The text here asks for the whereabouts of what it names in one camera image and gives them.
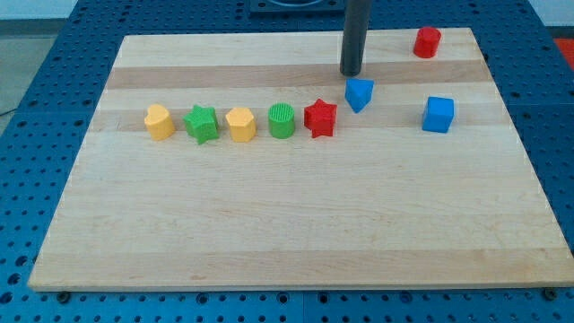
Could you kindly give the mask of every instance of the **blue pegboard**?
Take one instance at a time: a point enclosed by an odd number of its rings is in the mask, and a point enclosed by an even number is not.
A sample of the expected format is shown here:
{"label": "blue pegboard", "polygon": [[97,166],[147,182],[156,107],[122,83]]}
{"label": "blue pegboard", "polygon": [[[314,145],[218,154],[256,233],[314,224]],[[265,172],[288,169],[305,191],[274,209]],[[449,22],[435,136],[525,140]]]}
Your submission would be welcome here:
{"label": "blue pegboard", "polygon": [[[330,31],[337,13],[249,17],[245,1],[80,0],[0,139],[0,322],[574,321],[574,289],[35,293],[30,271],[123,37]],[[471,27],[574,248],[572,72],[525,0],[375,0],[372,29]]]}

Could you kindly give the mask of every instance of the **green star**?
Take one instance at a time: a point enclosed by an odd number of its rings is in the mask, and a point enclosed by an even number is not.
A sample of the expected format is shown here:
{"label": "green star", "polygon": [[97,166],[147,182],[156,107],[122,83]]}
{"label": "green star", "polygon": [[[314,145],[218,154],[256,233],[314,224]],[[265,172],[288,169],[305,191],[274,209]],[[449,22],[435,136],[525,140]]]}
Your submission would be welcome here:
{"label": "green star", "polygon": [[183,117],[183,122],[186,124],[187,134],[195,137],[198,144],[219,138],[219,124],[213,107],[202,108],[194,105],[191,112]]}

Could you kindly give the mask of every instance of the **red star block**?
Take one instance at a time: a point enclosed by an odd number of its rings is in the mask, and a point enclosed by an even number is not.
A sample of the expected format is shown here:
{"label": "red star block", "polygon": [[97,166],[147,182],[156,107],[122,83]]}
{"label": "red star block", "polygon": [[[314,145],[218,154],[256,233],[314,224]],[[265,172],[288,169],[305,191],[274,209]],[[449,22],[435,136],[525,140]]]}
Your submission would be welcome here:
{"label": "red star block", "polygon": [[320,135],[333,136],[336,117],[337,105],[318,99],[313,105],[305,108],[304,125],[311,130],[313,138]]}

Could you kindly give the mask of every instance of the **toy block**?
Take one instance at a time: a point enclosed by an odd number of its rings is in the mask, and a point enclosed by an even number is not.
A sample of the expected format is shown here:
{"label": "toy block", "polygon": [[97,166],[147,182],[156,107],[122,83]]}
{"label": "toy block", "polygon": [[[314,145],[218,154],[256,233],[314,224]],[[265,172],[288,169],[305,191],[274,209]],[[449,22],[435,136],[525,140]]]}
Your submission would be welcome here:
{"label": "toy block", "polygon": [[271,106],[268,113],[269,133],[275,138],[289,138],[295,132],[295,111],[287,103]]}
{"label": "toy block", "polygon": [[166,139],[176,132],[170,112],[161,104],[152,104],[147,109],[143,122],[152,139],[156,141]]}
{"label": "toy block", "polygon": [[255,117],[249,108],[233,108],[225,115],[230,126],[231,139],[236,143],[247,143],[257,132]]}
{"label": "toy block", "polygon": [[455,102],[452,99],[429,97],[422,114],[422,130],[446,134],[455,117]]}
{"label": "toy block", "polygon": [[320,135],[333,136],[337,115],[336,104],[329,104],[317,99],[313,105],[305,108],[303,123],[311,130],[311,137]]}
{"label": "toy block", "polygon": [[433,27],[422,27],[416,34],[413,53],[420,58],[432,58],[437,55],[440,43],[440,31]]}
{"label": "toy block", "polygon": [[198,144],[219,138],[219,124],[215,116],[215,109],[212,107],[203,108],[194,105],[191,112],[183,117],[188,135],[197,139]]}
{"label": "toy block", "polygon": [[344,97],[354,113],[361,112],[369,104],[374,86],[375,81],[372,80],[347,79]]}

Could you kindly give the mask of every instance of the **blue block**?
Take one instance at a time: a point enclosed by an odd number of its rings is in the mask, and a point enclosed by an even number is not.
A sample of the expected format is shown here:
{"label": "blue block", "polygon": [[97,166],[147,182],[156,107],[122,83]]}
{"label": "blue block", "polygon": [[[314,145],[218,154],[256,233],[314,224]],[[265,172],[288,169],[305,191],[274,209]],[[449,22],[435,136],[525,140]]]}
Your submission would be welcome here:
{"label": "blue block", "polygon": [[446,134],[454,117],[454,100],[429,97],[422,114],[422,130]]}
{"label": "blue block", "polygon": [[355,113],[361,112],[369,104],[375,81],[347,79],[344,97]]}

